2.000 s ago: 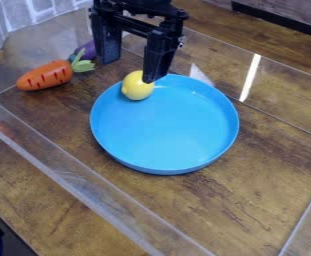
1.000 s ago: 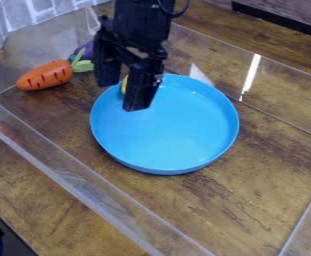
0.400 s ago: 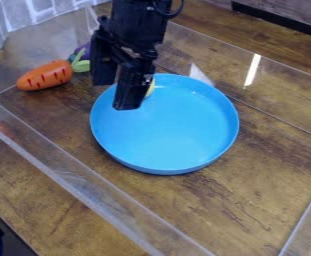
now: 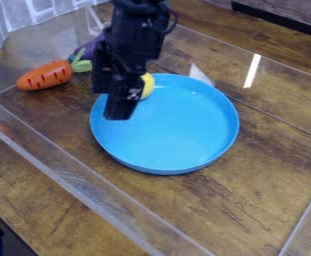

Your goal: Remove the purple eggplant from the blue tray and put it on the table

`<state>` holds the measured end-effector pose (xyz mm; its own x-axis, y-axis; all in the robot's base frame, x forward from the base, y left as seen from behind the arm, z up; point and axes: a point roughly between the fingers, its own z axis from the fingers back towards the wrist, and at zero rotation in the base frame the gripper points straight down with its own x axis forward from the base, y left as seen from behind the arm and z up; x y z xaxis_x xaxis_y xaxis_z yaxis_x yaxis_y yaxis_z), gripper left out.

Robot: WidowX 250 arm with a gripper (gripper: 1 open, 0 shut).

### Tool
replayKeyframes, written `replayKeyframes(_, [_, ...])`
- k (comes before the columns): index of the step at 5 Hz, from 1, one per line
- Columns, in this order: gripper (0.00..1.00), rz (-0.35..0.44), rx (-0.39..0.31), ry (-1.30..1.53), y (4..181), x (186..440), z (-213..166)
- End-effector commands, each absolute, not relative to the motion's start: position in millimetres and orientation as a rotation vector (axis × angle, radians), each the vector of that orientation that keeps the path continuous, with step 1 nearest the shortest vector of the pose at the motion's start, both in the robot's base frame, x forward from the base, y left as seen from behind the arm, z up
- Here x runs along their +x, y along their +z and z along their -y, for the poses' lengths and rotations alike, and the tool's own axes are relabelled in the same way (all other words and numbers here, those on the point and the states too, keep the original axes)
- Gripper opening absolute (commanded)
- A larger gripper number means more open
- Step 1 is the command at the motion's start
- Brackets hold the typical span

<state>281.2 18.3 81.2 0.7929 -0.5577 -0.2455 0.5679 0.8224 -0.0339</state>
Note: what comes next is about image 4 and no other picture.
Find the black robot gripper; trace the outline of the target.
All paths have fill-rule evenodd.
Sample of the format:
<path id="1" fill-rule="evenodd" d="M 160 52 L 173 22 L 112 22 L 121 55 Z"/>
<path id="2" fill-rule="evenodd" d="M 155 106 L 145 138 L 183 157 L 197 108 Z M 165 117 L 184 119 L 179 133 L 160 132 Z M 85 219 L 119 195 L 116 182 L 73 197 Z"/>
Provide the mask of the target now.
<path id="1" fill-rule="evenodd" d="M 110 25 L 104 38 L 112 59 L 133 74 L 112 76 L 112 59 L 96 49 L 90 83 L 94 94 L 108 94 L 104 118 L 128 120 L 141 98 L 147 62 L 160 56 L 164 37 L 173 31 L 177 15 L 167 0 L 112 0 Z"/>

